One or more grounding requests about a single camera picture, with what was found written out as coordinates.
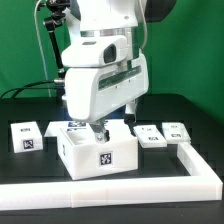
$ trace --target white box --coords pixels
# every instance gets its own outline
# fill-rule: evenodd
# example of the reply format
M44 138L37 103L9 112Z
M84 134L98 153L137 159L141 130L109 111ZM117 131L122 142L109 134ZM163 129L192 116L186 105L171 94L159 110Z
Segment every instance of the white box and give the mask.
M137 138L110 126L110 141L100 144L89 128L58 133L58 153L73 180L136 170Z
M14 152L43 149L43 140L36 122L11 124Z

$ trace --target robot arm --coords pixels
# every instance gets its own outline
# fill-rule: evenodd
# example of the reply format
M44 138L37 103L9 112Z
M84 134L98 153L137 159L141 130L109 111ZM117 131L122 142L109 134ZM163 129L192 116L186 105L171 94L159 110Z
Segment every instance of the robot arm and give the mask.
M65 76L69 115L89 123L100 143L109 140L103 118L148 90L137 27L144 20L139 12L157 1L47 0L56 26L66 18L71 40L62 53L62 63L69 68Z

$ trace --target black cable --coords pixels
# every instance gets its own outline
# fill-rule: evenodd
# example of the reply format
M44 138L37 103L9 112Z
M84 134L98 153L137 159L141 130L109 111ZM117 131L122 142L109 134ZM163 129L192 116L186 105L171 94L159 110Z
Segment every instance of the black cable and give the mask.
M39 87L39 88L22 87L22 88L14 88L14 89L10 89L10 90L4 92L4 93L0 96L0 99L3 99L3 97L4 97L6 94L8 94L8 93L10 93L10 92L12 92L12 91L17 91L17 90L21 90L21 91L23 91L23 90L43 90L43 89L54 89L54 90L57 90L57 89L61 89L61 88L59 88L59 87Z
M18 88L18 90L15 93L13 93L11 98L15 98L20 92L23 91L23 88L38 86L38 85L43 85L43 84L48 84L48 83L54 83L54 81L53 80L44 80L44 81L40 81L40 82L33 82L30 84L27 84L27 85L23 86L22 88Z

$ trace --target white block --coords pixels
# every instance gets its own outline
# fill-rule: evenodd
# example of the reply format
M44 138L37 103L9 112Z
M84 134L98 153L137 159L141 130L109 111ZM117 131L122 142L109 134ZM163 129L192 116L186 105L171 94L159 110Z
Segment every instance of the white block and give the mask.
M191 138L184 126L179 122L162 123L162 129L168 144L178 144L180 142L191 143Z
M71 207L72 183L0 185L0 210Z
M65 131L75 131L77 129L90 128L88 124L77 121L53 121L50 122L44 137L57 137L58 130L64 129Z
M189 143L183 142L178 145L177 157L191 176L213 177L219 181L211 167Z
M43 149L43 140L36 122L11 124L14 152Z
M139 125L134 127L134 132L142 148L166 147L167 141L155 125Z
M58 133L58 153L73 180L136 170L137 138L111 128L110 141L99 144L92 130Z

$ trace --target black tabletop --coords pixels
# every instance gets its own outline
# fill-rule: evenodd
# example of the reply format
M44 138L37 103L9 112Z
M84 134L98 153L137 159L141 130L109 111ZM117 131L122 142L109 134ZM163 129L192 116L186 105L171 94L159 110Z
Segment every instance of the black tabletop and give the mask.
M0 184L71 181L57 154L56 138L44 138L44 149L13 152L11 123L36 121L42 135L50 121L69 120L66 107L55 98L0 101ZM139 124L182 122L192 146L224 180L224 126L180 95L145 95L137 112ZM176 159L176 146L143 150L137 171L92 179L188 175ZM223 223L224 202L182 202L107 207L1 211L0 223Z

